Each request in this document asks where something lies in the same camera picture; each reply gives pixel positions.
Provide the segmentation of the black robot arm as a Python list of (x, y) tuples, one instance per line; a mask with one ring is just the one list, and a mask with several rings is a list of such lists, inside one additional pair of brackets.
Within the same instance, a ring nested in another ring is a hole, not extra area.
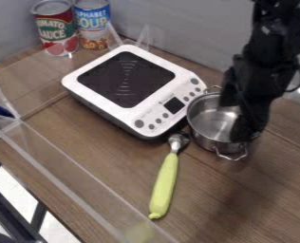
[(269, 122), (270, 105), (296, 90), (300, 78), (300, 0), (253, 0), (249, 42), (224, 74), (222, 107), (237, 107), (232, 141), (256, 138)]

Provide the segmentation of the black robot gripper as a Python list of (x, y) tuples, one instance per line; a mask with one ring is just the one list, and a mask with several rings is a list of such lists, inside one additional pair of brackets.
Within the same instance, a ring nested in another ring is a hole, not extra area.
[(289, 30), (257, 28), (233, 65), (224, 73), (218, 104), (240, 106), (230, 141), (253, 140), (269, 122), (270, 105), (300, 73), (300, 35)]

